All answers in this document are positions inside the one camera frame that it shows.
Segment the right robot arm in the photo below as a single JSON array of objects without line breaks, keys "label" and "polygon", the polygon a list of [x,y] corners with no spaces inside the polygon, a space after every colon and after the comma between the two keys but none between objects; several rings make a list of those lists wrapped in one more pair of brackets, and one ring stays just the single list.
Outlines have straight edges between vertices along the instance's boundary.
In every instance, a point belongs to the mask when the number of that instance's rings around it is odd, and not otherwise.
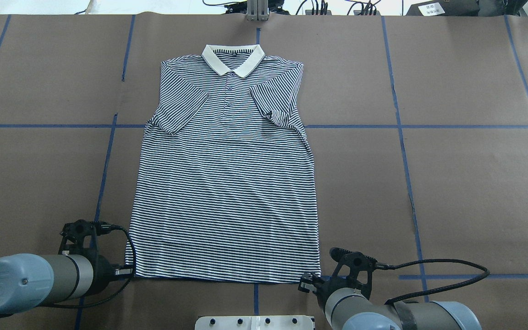
[{"label": "right robot arm", "polygon": [[460,302],[373,304],[371,284],[343,276],[300,277],[299,290],[312,293],[333,330],[481,330],[475,313]]}]

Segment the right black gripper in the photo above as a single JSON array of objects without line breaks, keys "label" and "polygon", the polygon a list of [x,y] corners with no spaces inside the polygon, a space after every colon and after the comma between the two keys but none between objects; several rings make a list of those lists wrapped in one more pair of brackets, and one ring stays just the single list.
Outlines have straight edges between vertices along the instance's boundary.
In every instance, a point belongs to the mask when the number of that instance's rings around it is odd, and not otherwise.
[{"label": "right black gripper", "polygon": [[318,303],[326,303],[333,289],[333,282],[336,283],[337,275],[316,275],[313,272],[304,272],[299,280],[298,291],[305,294],[314,294]]}]

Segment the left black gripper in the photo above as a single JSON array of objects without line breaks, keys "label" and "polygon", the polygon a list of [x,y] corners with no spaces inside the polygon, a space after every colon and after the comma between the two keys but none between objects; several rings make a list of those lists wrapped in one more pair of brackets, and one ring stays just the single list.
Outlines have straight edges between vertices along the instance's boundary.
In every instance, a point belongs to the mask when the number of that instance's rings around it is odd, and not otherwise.
[{"label": "left black gripper", "polygon": [[112,264],[101,255],[92,258],[91,265],[93,267],[91,290],[104,290],[111,282],[134,276],[133,264]]}]

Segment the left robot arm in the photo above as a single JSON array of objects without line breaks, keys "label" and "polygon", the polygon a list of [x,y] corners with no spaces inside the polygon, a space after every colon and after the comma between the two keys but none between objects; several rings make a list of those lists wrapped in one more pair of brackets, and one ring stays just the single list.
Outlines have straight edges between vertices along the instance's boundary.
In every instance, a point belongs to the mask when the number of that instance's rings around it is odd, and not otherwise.
[{"label": "left robot arm", "polygon": [[132,264],[101,256],[17,253],[0,257],[0,319],[34,308],[68,309],[65,301],[101,293],[111,282],[133,278]]}]

